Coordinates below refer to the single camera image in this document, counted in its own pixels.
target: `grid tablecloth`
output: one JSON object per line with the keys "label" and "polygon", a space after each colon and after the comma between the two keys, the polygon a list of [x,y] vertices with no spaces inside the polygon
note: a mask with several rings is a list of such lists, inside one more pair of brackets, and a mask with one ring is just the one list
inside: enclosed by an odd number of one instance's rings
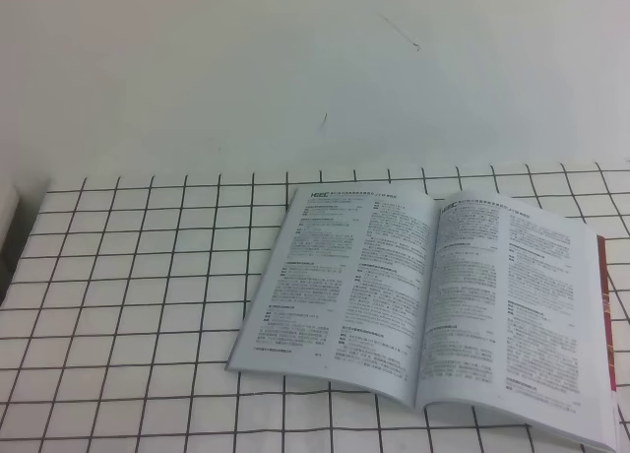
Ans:
{"label": "grid tablecloth", "polygon": [[605,236],[630,452],[628,162],[57,182],[0,309],[0,452],[581,451],[482,409],[417,415],[342,384],[223,370],[294,187],[355,180],[499,191]]}

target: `white wall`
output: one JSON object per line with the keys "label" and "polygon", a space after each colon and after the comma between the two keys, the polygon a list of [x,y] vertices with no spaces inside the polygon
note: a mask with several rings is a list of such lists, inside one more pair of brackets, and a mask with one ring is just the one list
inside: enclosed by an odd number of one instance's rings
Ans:
{"label": "white wall", "polygon": [[628,5],[0,0],[0,168],[629,156]]}

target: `black grid line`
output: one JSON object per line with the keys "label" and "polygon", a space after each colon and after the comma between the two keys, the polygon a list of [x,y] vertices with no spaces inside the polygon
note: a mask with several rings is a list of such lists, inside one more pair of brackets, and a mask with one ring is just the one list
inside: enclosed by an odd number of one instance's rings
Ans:
{"label": "black grid line", "polygon": [[[100,235],[100,238],[98,240],[98,248],[96,249],[96,254],[98,254],[98,251],[100,250],[100,246],[102,245],[102,241],[103,238],[105,237],[105,228],[107,227],[107,222],[109,222],[109,216],[111,215],[111,208],[114,205],[114,200],[116,198],[116,192],[118,190],[118,184],[120,182],[120,177],[118,177],[118,179],[116,179],[116,186],[114,187],[114,191],[112,193],[112,198],[111,198],[111,204],[109,205],[109,211],[107,212],[107,217],[105,219],[105,226],[103,227],[103,232]],[[81,198],[77,199],[77,203],[79,204],[81,202]],[[92,267],[90,268],[90,275],[88,276],[88,281],[92,278],[92,275],[95,273],[95,267],[96,267],[96,260],[97,258],[95,257],[93,262],[92,262]],[[77,318],[75,320],[75,326],[72,329],[72,335],[70,335],[70,341],[68,343],[68,348],[66,349],[66,354],[64,356],[63,359],[63,364],[61,366],[61,371],[59,372],[59,378],[57,379],[57,386],[55,387],[55,392],[53,394],[52,397],[52,403],[50,405],[50,411],[48,411],[48,419],[46,420],[46,425],[43,429],[43,437],[46,436],[46,433],[48,432],[48,428],[50,427],[50,420],[52,419],[52,414],[55,410],[55,403],[57,402],[57,396],[59,394],[59,387],[61,387],[61,380],[64,376],[65,373],[65,369],[66,369],[66,365],[68,363],[68,357],[70,356],[70,351],[72,350],[72,346],[74,345],[74,341],[75,341],[75,337],[77,334],[77,328],[79,327],[79,320],[81,319],[81,314],[83,313],[83,307],[85,305],[86,302],[86,295],[88,294],[88,286],[90,284],[86,284],[86,287],[84,289],[83,292],[83,297],[81,299],[81,307],[79,308],[79,311],[77,313]],[[39,453],[41,453],[41,449],[43,448],[43,440],[39,442],[39,449],[37,450]]]}
{"label": "black grid line", "polygon": [[[520,424],[502,424],[502,425],[481,425],[479,428],[482,430],[488,430],[493,428],[515,428],[522,426]],[[296,428],[287,430],[287,433],[307,433],[313,431],[326,431],[329,428],[327,426],[317,426],[312,428]],[[352,427],[352,426],[336,426],[334,427],[334,431],[375,431],[374,427]],[[422,426],[384,426],[383,431],[428,431],[425,427]],[[431,430],[474,430],[474,426],[462,425],[462,426],[450,426],[450,425],[439,425],[432,426]],[[257,429],[248,429],[248,430],[239,430],[238,434],[251,434],[251,433],[282,433],[279,428],[257,428]],[[207,436],[207,435],[232,435],[234,434],[233,430],[209,430],[209,431],[191,431],[189,433],[190,436]],[[161,432],[161,433],[143,433],[140,435],[140,438],[156,438],[156,437],[172,437],[172,436],[184,436],[183,433],[179,432]],[[89,439],[109,439],[109,438],[137,438],[138,435],[134,434],[120,434],[120,435],[76,435],[76,436],[55,436],[55,437],[16,437],[16,438],[0,438],[0,444],[2,443],[12,443],[17,441],[41,441],[41,440],[89,440]]]}
{"label": "black grid line", "polygon": [[[603,169],[604,172],[628,172],[630,171],[630,167],[628,168],[623,168],[623,169],[615,169],[615,168],[606,168]],[[546,170],[546,171],[537,171],[535,172],[535,175],[551,175],[551,174],[563,174],[564,172],[566,172],[567,174],[594,174],[594,173],[598,173],[599,170],[598,169],[585,169],[585,170]],[[524,172],[497,172],[496,173],[497,176],[500,177],[510,177],[510,176],[520,176],[520,175],[528,175],[525,171]],[[450,178],[454,178],[457,177],[457,175],[455,174],[450,174],[450,175],[436,175],[436,176],[428,176],[428,179],[450,179]],[[470,173],[467,175],[464,175],[463,177],[492,177],[492,174],[489,174],[487,172],[482,172],[482,173]],[[416,180],[417,177],[395,177],[393,178],[393,180]],[[365,178],[365,179],[360,179],[361,182],[383,182],[386,181],[387,179],[385,178]],[[326,183],[342,183],[342,182],[350,182],[351,180],[327,180]],[[295,180],[295,181],[290,181],[289,184],[291,185],[307,185],[307,184],[317,184],[320,183],[318,180]],[[249,182],[242,182],[242,183],[223,183],[222,186],[223,187],[246,187],[251,185]],[[256,182],[255,185],[265,185],[265,186],[274,186],[274,185],[284,185],[284,182]],[[188,188],[198,188],[198,187],[202,187],[202,188],[213,188],[213,187],[217,187],[215,184],[189,184]],[[121,187],[120,190],[147,190],[149,187],[147,186],[132,186],[132,187]],[[178,189],[181,188],[181,185],[156,185],[153,187],[154,189]],[[51,189],[48,190],[47,193],[49,194],[61,194],[61,193],[71,193],[71,192],[79,192],[80,187],[74,188],[74,189]],[[111,192],[113,191],[113,188],[102,188],[102,189],[85,189],[86,191],[89,192]]]}
{"label": "black grid line", "polygon": [[[356,180],[356,169],[352,170],[352,176],[354,177],[354,182],[357,182]],[[392,176],[390,174],[390,169],[387,169],[387,180],[388,183],[392,183]],[[376,411],[376,427],[378,430],[378,446],[380,449],[380,453],[383,453],[383,432],[381,431],[381,413],[379,412],[378,409],[378,396],[376,394],[374,394],[374,409]]]}
{"label": "black grid line", "polygon": [[[62,241],[62,243],[61,243],[61,247],[59,248],[59,254],[57,255],[57,257],[56,257],[56,259],[55,259],[55,264],[54,264],[54,266],[53,266],[53,268],[52,268],[52,271],[51,271],[51,273],[50,273],[50,278],[49,278],[49,280],[47,281],[47,284],[46,284],[46,289],[45,289],[44,294],[43,294],[43,296],[42,296],[42,298],[41,298],[41,304],[40,304],[40,306],[39,306],[39,308],[40,308],[40,309],[43,307],[44,301],[46,300],[46,295],[48,294],[48,290],[50,289],[50,284],[52,283],[52,279],[53,279],[53,277],[54,277],[55,271],[57,270],[57,265],[59,264],[59,259],[60,259],[60,257],[61,257],[61,252],[63,251],[63,246],[64,246],[64,244],[65,244],[65,242],[66,242],[66,239],[68,238],[68,234],[69,234],[69,233],[68,233],[68,231],[70,231],[70,226],[72,225],[72,221],[74,220],[75,213],[76,213],[76,211],[77,211],[77,208],[79,207],[79,202],[81,201],[81,196],[82,196],[83,188],[85,187],[85,185],[86,185],[86,182],[87,182],[87,181],[88,181],[88,179],[87,179],[87,178],[85,178],[85,179],[83,180],[83,184],[82,184],[82,186],[81,186],[81,189],[79,190],[79,195],[78,195],[78,197],[77,197],[77,202],[75,203],[74,211],[73,211],[73,213],[72,213],[72,216],[70,217],[70,222],[68,223],[68,227],[66,228],[66,232],[64,233],[64,237],[63,237],[63,241]],[[7,413],[9,412],[9,406],[8,406],[8,404],[10,404],[10,403],[11,403],[11,400],[12,400],[12,398],[13,398],[13,394],[14,394],[15,389],[16,389],[16,386],[17,386],[17,384],[18,384],[18,379],[20,378],[20,374],[21,374],[22,369],[23,369],[23,367],[24,367],[24,361],[26,360],[26,358],[27,358],[27,354],[28,354],[29,349],[30,349],[30,347],[31,347],[32,336],[34,335],[35,328],[36,328],[36,326],[37,326],[37,322],[39,321],[39,315],[40,315],[40,314],[41,314],[41,311],[39,311],[39,312],[37,313],[37,315],[36,315],[36,317],[35,317],[35,320],[34,320],[34,322],[33,322],[33,324],[32,324],[32,328],[31,328],[31,335],[30,335],[30,337],[29,337],[29,340],[27,341],[27,345],[26,345],[26,346],[25,346],[25,348],[24,348],[24,352],[23,352],[23,354],[22,354],[22,359],[21,359],[21,361],[20,361],[20,366],[18,367],[18,370],[17,370],[17,372],[16,372],[16,377],[15,377],[15,379],[13,380],[13,385],[11,386],[11,391],[9,392],[9,398],[8,398],[8,402],[7,402],[7,408],[6,408],[6,409],[4,410],[4,412],[2,413],[2,419],[0,419],[0,431],[2,430],[2,427],[4,426],[4,420],[5,420],[5,418],[7,417]]]}
{"label": "black grid line", "polygon": [[[168,273],[166,273],[166,285],[164,287],[164,296],[162,302],[166,302],[166,295],[168,294],[168,283],[170,282],[170,273],[173,269],[173,261],[175,260],[175,246],[177,245],[177,236],[179,235],[179,226],[181,224],[181,214],[184,210],[184,199],[186,198],[186,182],[188,181],[188,176],[184,177],[184,186],[181,193],[181,207],[179,209],[179,215],[177,216],[177,226],[175,227],[175,237],[173,239],[173,254],[170,255],[170,262],[168,264]],[[161,322],[164,316],[164,305],[161,306],[159,310],[159,319],[157,322],[157,330],[160,331]],[[159,343],[160,335],[156,335],[156,339],[154,341],[154,352],[151,358],[151,365],[149,367],[149,377],[147,379],[147,387],[145,390],[145,398],[142,403],[142,412],[140,414],[140,424],[138,426],[138,439],[136,440],[136,453],[138,453],[138,449],[140,448],[140,435],[142,434],[142,429],[145,421],[145,414],[147,412],[147,398],[149,397],[149,389],[151,387],[151,379],[154,373],[154,366],[156,365],[156,355],[158,354],[158,343]]]}
{"label": "black grid line", "polygon": [[[221,196],[221,175],[219,174],[219,178],[217,180],[217,207],[219,206],[219,198]],[[217,226],[217,213],[215,212],[213,227]],[[206,303],[208,303],[208,291],[210,285],[210,266],[213,263],[213,248],[215,246],[215,232],[213,231],[213,235],[210,240],[210,255],[208,256],[208,272],[206,274],[206,283],[204,290],[204,304],[202,306],[201,311],[201,320],[199,322],[199,339],[197,340],[197,352],[195,354],[195,367],[193,368],[193,379],[192,385],[190,387],[190,403],[188,405],[188,420],[186,421],[186,436],[184,437],[184,453],[188,451],[188,438],[190,435],[190,423],[193,417],[193,404],[195,399],[195,386],[197,383],[197,374],[199,372],[199,354],[201,353],[201,342],[203,340],[204,335],[204,319],[206,315]]]}
{"label": "black grid line", "polygon": [[429,414],[426,411],[426,408],[422,409],[422,411],[424,412],[424,422],[426,423],[426,436],[429,439],[429,449],[431,450],[431,453],[434,453],[434,450],[433,450],[433,439],[431,437],[431,426],[429,424]]}
{"label": "black grid line", "polygon": [[[249,280],[249,256],[251,251],[252,244],[252,219],[254,215],[254,192],[255,192],[255,173],[252,173],[252,182],[251,182],[251,196],[250,196],[250,209],[249,209],[249,235],[247,238],[247,256],[245,259],[245,290],[243,291],[243,320],[245,320],[245,314],[247,311],[247,284]],[[239,371],[236,379],[236,409],[234,411],[234,442],[232,444],[232,451],[236,453],[236,442],[237,442],[237,432],[238,432],[238,409],[240,407],[240,382],[241,382],[242,374]]]}
{"label": "black grid line", "polygon": [[[145,218],[147,217],[147,207],[149,207],[149,199],[151,198],[151,192],[152,192],[152,185],[154,183],[154,177],[151,178],[151,181],[149,183],[149,190],[147,192],[147,202],[145,205],[145,210],[143,212],[142,215],[142,221],[140,223],[140,228],[142,228],[145,224]],[[136,241],[136,252],[138,251],[138,247],[140,245],[140,236],[138,236],[138,240]],[[125,291],[123,293],[123,297],[122,297],[122,305],[124,305],[125,303],[125,299],[127,297],[127,292],[129,290],[129,285],[131,283],[131,275],[133,274],[134,271],[134,265],[136,263],[136,255],[134,255],[131,259],[131,266],[129,267],[129,274],[128,277],[126,279],[126,283],[125,283]],[[95,428],[96,428],[96,421],[98,420],[98,414],[100,412],[100,406],[102,404],[102,395],[103,392],[105,390],[105,382],[107,381],[107,375],[109,374],[109,369],[110,367],[114,367],[111,366],[111,358],[113,356],[114,353],[114,347],[116,345],[116,336],[118,334],[118,329],[120,327],[120,320],[122,318],[122,308],[119,310],[118,312],[118,318],[116,320],[116,328],[114,329],[114,334],[113,337],[111,339],[111,346],[109,347],[109,355],[107,356],[107,364],[104,366],[105,368],[105,373],[102,376],[102,382],[100,384],[100,390],[98,393],[98,400],[96,402],[96,409],[94,411],[94,419],[92,420],[92,427],[90,430],[90,438],[88,439],[88,447],[87,450],[88,452],[90,452],[90,448],[92,447],[92,439],[94,438],[95,435]]]}
{"label": "black grid line", "polygon": [[[458,166],[455,166],[455,171],[457,172],[457,182],[458,182],[458,184],[460,186],[460,190],[464,190],[464,187],[462,186],[462,177],[460,175],[460,169],[459,169]],[[496,178],[494,179],[494,185],[495,185],[495,187],[497,189],[497,192],[498,192],[499,188],[498,188],[498,185],[496,183]],[[471,409],[472,409],[472,418],[474,420],[474,427],[476,429],[476,437],[477,437],[477,439],[479,441],[479,449],[481,450],[481,453],[484,453],[483,440],[481,439],[481,432],[479,431],[479,424],[476,421],[476,412],[474,411],[474,406],[471,406]]]}
{"label": "black grid line", "polygon": [[[324,182],[324,175],[322,170],[319,171],[319,182]],[[330,453],[335,453],[335,435],[333,433],[333,390],[332,384],[329,381],[328,383],[328,427],[330,432],[330,440],[331,440],[331,451]]]}
{"label": "black grid line", "polygon": [[612,203],[612,206],[614,207],[614,210],[616,212],[616,217],[619,217],[619,220],[621,220],[621,224],[625,228],[626,233],[628,233],[628,236],[630,236],[630,229],[628,229],[628,225],[626,224],[625,219],[623,219],[623,217],[625,217],[625,216],[622,215],[621,212],[619,212],[619,207],[617,206],[617,203],[612,198],[612,194],[610,193],[610,188],[608,187],[608,182],[606,181],[606,177],[603,174],[603,170],[601,170],[601,167],[599,166],[598,162],[596,162],[595,165],[598,167],[599,176],[601,177],[601,181],[603,182],[603,186],[606,189],[606,194],[608,195],[608,198],[610,199],[610,202]]}
{"label": "black grid line", "polygon": [[[288,213],[288,171],[284,174],[284,217]],[[283,376],[283,436],[281,438],[281,452],[286,450],[286,376]]]}
{"label": "black grid line", "polygon": [[564,164],[561,163],[560,165],[562,166],[562,170],[564,171],[564,177],[565,177],[565,179],[567,181],[567,185],[569,186],[569,191],[571,192],[571,196],[573,197],[575,205],[578,207],[578,212],[580,213],[580,217],[582,217],[582,221],[584,223],[586,223],[587,220],[584,217],[584,212],[582,212],[582,207],[580,206],[580,202],[579,202],[578,198],[576,197],[576,195],[573,193],[573,187],[571,186],[571,180],[569,179],[569,174],[566,172],[566,168],[565,168]]}

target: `open magazine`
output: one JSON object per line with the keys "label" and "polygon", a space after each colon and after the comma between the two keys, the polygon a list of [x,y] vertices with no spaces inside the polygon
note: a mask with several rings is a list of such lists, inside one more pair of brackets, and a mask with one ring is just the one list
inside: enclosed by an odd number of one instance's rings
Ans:
{"label": "open magazine", "polygon": [[600,255],[587,226],[496,194],[303,186],[227,369],[484,406],[615,451]]}

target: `magazine page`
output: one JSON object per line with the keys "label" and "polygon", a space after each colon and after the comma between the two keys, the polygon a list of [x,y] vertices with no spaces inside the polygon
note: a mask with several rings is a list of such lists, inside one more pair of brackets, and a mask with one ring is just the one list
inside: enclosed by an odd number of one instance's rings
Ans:
{"label": "magazine page", "polygon": [[408,187],[300,187],[227,368],[339,380],[412,406],[438,212]]}
{"label": "magazine page", "polygon": [[448,199],[419,377],[419,407],[494,407],[614,448],[597,236],[498,195]]}

